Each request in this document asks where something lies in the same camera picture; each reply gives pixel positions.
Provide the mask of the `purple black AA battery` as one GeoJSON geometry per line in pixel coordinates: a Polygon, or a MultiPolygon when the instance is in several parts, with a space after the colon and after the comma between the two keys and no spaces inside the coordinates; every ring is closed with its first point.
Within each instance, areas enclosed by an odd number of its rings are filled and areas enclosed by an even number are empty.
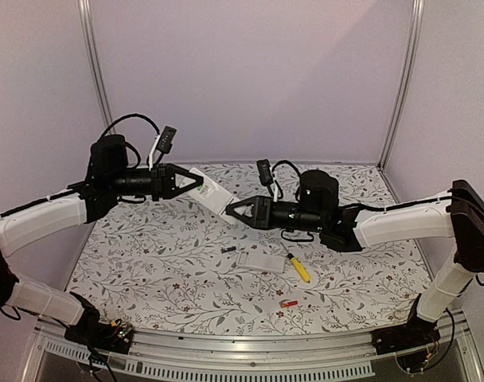
{"type": "Polygon", "coordinates": [[[229,247],[229,248],[222,248],[221,253],[227,253],[231,251],[235,251],[237,248],[235,246],[229,247]]]}

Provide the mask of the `white remote with screen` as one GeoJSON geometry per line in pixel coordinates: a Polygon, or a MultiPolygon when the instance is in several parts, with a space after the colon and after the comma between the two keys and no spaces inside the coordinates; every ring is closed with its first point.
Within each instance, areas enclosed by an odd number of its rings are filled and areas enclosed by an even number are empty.
{"type": "Polygon", "coordinates": [[[202,173],[198,168],[193,167],[190,172],[203,177],[203,184],[195,186],[187,194],[228,224],[235,224],[236,219],[226,213],[226,207],[231,203],[239,202],[240,199],[202,173]]]}

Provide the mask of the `plain white remote control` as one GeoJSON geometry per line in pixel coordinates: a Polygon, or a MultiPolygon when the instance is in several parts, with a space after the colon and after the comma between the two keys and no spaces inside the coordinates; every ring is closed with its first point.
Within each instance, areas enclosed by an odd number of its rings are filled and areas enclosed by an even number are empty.
{"type": "Polygon", "coordinates": [[[281,274],[284,271],[285,259],[279,255],[243,252],[239,255],[236,265],[250,271],[281,274]]]}

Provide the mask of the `yellow handled screwdriver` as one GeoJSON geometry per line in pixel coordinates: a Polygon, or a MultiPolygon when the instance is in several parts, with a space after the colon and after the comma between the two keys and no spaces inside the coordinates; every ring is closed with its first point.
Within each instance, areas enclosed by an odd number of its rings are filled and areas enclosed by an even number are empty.
{"type": "Polygon", "coordinates": [[[286,252],[286,256],[293,265],[294,269],[298,273],[301,280],[305,283],[310,283],[310,275],[304,268],[304,266],[298,261],[298,259],[289,251],[289,249],[284,245],[281,244],[281,247],[286,252]]]}

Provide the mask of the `red AA battery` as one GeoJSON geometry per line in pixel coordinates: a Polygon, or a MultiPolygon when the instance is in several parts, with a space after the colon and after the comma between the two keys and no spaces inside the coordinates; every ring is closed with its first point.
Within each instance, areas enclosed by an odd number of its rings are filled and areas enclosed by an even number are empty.
{"type": "Polygon", "coordinates": [[[289,308],[289,307],[297,306],[297,305],[298,305],[297,301],[288,301],[288,302],[281,303],[280,307],[285,309],[285,308],[289,308]]]}

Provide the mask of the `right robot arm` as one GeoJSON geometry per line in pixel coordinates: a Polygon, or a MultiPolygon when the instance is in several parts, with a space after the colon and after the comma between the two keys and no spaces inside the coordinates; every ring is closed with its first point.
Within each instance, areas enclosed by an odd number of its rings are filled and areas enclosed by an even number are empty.
{"type": "Polygon", "coordinates": [[[225,211],[258,230],[317,232],[321,244],[337,252],[359,252],[378,244],[443,237],[455,240],[432,284],[414,302],[409,322],[399,330],[404,346],[415,347],[442,312],[484,272],[484,202],[467,181],[425,199],[389,207],[339,204],[338,180],[321,170],[299,177],[298,200],[257,196],[227,205],[225,211]]]}

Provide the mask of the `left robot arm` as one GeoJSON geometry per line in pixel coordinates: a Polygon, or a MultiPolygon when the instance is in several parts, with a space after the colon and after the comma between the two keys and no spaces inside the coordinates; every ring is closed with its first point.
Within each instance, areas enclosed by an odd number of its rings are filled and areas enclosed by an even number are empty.
{"type": "Polygon", "coordinates": [[[56,290],[10,270],[9,255],[56,232],[105,217],[124,197],[171,200],[202,185],[202,176],[172,163],[130,166],[134,147],[121,134],[99,138],[90,149],[85,180],[66,190],[0,213],[0,307],[11,306],[37,316],[74,325],[88,345],[106,337],[95,308],[72,294],[56,290]]]}

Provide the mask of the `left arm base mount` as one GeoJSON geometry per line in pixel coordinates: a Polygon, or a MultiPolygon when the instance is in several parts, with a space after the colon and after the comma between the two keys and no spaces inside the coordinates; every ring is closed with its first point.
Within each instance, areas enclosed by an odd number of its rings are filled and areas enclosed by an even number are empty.
{"type": "Polygon", "coordinates": [[[77,324],[70,325],[64,333],[65,340],[125,355],[130,351],[133,336],[134,326],[121,319],[106,323],[97,318],[82,318],[77,324]]]}

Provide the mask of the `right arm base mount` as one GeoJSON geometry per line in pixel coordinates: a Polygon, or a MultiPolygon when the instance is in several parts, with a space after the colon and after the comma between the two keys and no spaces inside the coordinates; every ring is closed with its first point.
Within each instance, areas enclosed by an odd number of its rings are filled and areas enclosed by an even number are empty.
{"type": "Polygon", "coordinates": [[[371,343],[378,355],[395,355],[398,367],[407,374],[422,373],[437,354],[440,334],[430,329],[408,328],[406,324],[375,329],[371,343]]]}

